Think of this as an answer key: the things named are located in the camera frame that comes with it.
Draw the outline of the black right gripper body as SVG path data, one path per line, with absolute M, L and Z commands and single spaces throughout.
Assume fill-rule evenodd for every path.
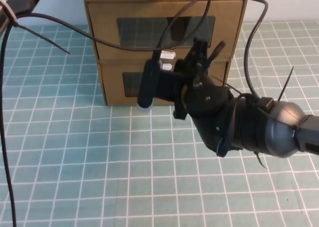
M 175 119 L 189 115 L 206 147 L 219 157 L 233 150 L 234 96 L 226 86 L 214 84 L 208 65 L 178 60 L 173 71 L 160 71 L 156 97 L 173 102 Z

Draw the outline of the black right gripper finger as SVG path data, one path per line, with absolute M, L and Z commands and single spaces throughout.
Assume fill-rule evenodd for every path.
M 220 54 L 220 52 L 223 50 L 225 47 L 225 42 L 222 40 L 220 43 L 215 47 L 213 52 L 210 54 L 210 56 L 207 58 L 206 62 L 206 70 L 209 69 L 211 63 L 216 59 L 216 57 Z
M 185 58 L 191 67 L 198 67 L 201 70 L 207 69 L 207 42 L 198 38 L 193 39 L 193 46 Z

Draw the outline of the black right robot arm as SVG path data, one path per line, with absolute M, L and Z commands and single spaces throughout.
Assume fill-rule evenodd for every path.
M 195 40 L 187 56 L 173 71 L 161 71 L 156 97 L 173 102 L 174 117 L 190 116 L 206 147 L 224 157 L 247 149 L 287 158 L 296 152 L 318 154 L 319 118 L 297 104 L 240 93 L 217 85 L 209 65 L 224 48 L 220 42 L 211 54 L 207 43 Z

